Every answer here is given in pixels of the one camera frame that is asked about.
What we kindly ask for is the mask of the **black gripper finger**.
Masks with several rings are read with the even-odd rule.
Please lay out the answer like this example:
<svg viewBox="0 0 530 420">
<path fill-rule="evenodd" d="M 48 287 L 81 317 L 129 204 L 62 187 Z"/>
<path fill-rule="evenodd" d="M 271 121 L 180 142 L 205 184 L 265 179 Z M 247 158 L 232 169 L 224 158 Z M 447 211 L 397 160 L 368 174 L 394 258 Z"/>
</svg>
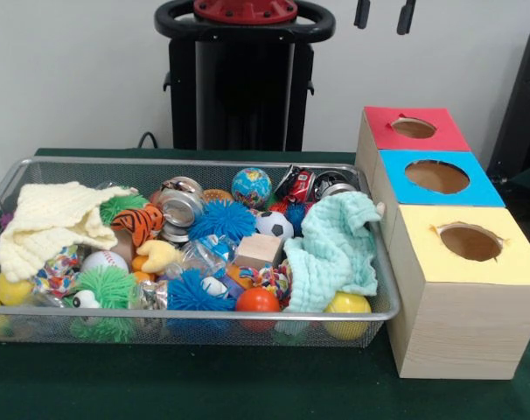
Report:
<svg viewBox="0 0 530 420">
<path fill-rule="evenodd" d="M 415 13 L 416 0 L 407 0 L 401 7 L 400 16 L 397 23 L 396 32 L 398 35 L 410 33 L 413 16 Z"/>
<path fill-rule="evenodd" d="M 370 11 L 370 0 L 358 0 L 357 1 L 355 18 L 354 18 L 353 24 L 360 30 L 364 30 L 367 26 L 369 11 Z"/>
</svg>

